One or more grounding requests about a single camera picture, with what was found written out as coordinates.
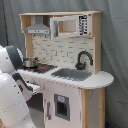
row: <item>cabinet door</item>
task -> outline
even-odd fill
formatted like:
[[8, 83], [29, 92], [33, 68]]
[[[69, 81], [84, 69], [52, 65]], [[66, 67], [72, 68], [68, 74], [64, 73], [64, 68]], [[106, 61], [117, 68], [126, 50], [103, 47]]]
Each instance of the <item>cabinet door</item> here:
[[82, 128], [81, 91], [78, 88], [46, 81], [45, 99], [45, 128]]
[[51, 39], [89, 35], [91, 33], [90, 17], [74, 15], [50, 18]]

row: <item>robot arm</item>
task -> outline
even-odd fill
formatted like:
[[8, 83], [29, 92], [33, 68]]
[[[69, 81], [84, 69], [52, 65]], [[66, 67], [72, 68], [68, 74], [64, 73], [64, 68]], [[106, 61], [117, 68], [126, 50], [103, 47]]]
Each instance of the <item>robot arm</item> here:
[[36, 128], [22, 92], [7, 73], [0, 74], [0, 119], [5, 128]]
[[0, 46], [0, 69], [2, 73], [9, 73], [18, 85], [23, 88], [23, 96], [28, 101], [33, 95], [33, 88], [29, 87], [23, 78], [16, 71], [22, 66], [23, 55], [21, 51], [14, 46], [3, 48]]
[[0, 59], [0, 119], [5, 128], [36, 128], [26, 104], [34, 89], [16, 72], [23, 62], [22, 53], [14, 46], [0, 46]]

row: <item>wooden frame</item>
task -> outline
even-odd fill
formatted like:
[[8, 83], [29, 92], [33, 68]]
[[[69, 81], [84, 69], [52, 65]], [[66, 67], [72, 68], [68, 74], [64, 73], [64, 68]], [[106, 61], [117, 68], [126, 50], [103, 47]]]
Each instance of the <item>wooden frame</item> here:
[[[71, 15], [91, 15], [91, 34], [87, 38], [94, 40], [94, 68], [93, 73], [97, 74], [101, 71], [101, 11], [84, 11], [84, 12], [52, 12], [52, 13], [26, 13], [20, 14], [21, 30], [31, 25], [31, 16], [34, 15], [51, 15], [53, 17], [63, 17]], [[60, 30], [63, 31], [63, 22], [60, 23]], [[33, 56], [32, 34], [25, 34], [26, 57]], [[82, 92], [82, 117], [83, 128], [88, 126], [88, 90], [81, 89]], [[105, 127], [105, 88], [100, 89], [100, 128]]]

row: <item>white tile backsplash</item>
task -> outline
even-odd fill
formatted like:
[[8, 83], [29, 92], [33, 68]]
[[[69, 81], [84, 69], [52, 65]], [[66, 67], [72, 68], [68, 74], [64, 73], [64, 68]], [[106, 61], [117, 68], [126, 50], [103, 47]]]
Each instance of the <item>white tile backsplash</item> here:
[[[93, 57], [93, 39], [75, 37], [51, 41], [50, 36], [33, 34], [32, 42], [33, 55], [42, 63], [74, 68], [81, 51], [86, 50]], [[86, 70], [93, 70], [86, 55], [82, 55], [81, 62], [86, 62]]]

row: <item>burner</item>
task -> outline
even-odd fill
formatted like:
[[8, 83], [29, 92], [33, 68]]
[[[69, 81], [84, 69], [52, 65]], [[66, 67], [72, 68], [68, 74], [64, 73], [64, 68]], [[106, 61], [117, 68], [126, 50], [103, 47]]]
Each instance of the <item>burner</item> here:
[[46, 72], [48, 72], [51, 69], [54, 69], [56, 67], [57, 66], [39, 63], [37, 67], [27, 68], [27, 67], [22, 66], [20, 69], [23, 69], [23, 70], [26, 70], [26, 71], [29, 71], [29, 72], [46, 73]]

